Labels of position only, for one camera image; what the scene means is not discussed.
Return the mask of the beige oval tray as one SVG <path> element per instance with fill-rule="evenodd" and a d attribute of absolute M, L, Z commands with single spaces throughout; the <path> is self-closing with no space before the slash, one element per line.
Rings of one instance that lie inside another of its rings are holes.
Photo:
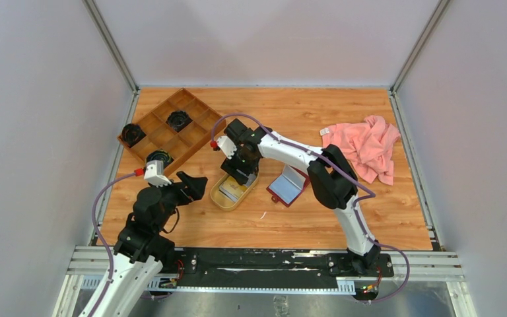
<path fill-rule="evenodd" d="M 235 210 L 253 190 L 257 182 L 256 174 L 248 176 L 245 185 L 239 185 L 231 175 L 225 174 L 211 188 L 210 198 L 223 211 Z"/>

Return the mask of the red leather card holder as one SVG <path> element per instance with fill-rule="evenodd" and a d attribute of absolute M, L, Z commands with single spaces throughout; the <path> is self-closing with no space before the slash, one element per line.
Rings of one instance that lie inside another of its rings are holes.
<path fill-rule="evenodd" d="M 290 207 L 310 184 L 307 174 L 285 165 L 283 171 L 268 186 L 273 203 Z"/>

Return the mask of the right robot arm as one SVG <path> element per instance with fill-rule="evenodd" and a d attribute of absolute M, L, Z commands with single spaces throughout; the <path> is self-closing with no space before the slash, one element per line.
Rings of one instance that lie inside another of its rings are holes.
<path fill-rule="evenodd" d="M 220 137 L 211 132 L 211 147 L 225 155 L 222 170 L 242 185 L 258 172 L 261 159 L 273 159 L 307 175 L 315 198 L 333 210 L 347 239 L 346 258 L 335 262 L 332 271 L 365 276 L 375 270 L 381 247 L 366 224 L 358 191 L 364 190 L 367 198 L 375 195 L 358 181 L 341 150 L 335 145 L 305 145 L 262 124 L 251 129 L 239 118 L 235 114 Z"/>

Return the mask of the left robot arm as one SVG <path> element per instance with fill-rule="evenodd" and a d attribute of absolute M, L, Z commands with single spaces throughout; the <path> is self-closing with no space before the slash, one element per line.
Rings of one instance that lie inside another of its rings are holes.
<path fill-rule="evenodd" d="M 161 234 L 178 207 L 203 198 L 208 182 L 183 171 L 176 175 L 177 182 L 140 190 L 115 245 L 103 243 L 108 267 L 81 316 L 128 316 L 153 277 L 174 268 L 175 244 Z"/>

